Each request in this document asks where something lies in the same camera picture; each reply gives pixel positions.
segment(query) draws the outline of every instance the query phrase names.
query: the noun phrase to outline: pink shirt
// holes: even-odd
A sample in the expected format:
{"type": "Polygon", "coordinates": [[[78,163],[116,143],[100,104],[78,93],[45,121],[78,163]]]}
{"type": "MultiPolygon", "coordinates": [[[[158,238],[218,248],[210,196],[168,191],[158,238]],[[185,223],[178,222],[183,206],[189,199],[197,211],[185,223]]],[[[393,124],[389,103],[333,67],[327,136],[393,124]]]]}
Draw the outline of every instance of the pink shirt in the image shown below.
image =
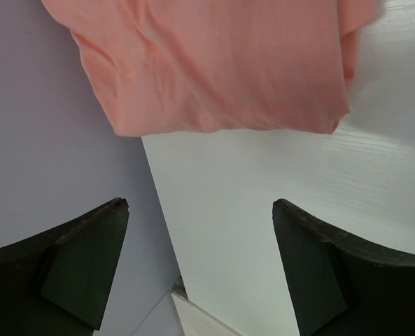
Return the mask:
{"type": "Polygon", "coordinates": [[[43,0],[124,136],[291,128],[349,112],[376,0],[43,0]]]}

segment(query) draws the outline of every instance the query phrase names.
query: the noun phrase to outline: wood grain texture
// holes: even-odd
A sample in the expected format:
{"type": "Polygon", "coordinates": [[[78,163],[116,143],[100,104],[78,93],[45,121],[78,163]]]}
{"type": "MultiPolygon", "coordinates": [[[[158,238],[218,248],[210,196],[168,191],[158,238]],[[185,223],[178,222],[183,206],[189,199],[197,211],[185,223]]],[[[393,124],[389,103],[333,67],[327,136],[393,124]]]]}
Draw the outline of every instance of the wood grain texture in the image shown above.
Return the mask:
{"type": "Polygon", "coordinates": [[[298,335],[272,230],[278,198],[415,254],[415,1],[387,1],[363,31],[351,105],[333,136],[143,140],[189,299],[245,336],[298,335]]]}

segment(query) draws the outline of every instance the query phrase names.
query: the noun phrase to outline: white board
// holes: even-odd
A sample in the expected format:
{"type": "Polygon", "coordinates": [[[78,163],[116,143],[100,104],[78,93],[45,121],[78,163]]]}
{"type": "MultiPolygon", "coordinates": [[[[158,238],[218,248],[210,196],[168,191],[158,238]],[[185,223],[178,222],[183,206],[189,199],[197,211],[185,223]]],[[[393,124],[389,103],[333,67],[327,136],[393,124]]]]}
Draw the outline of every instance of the white board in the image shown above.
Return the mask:
{"type": "Polygon", "coordinates": [[[363,32],[352,113],[335,135],[144,139],[189,299],[244,336],[298,335],[272,228],[278,198],[415,253],[415,1],[385,6],[363,32]]]}
{"type": "Polygon", "coordinates": [[[241,336],[176,292],[171,294],[184,336],[241,336]]]}

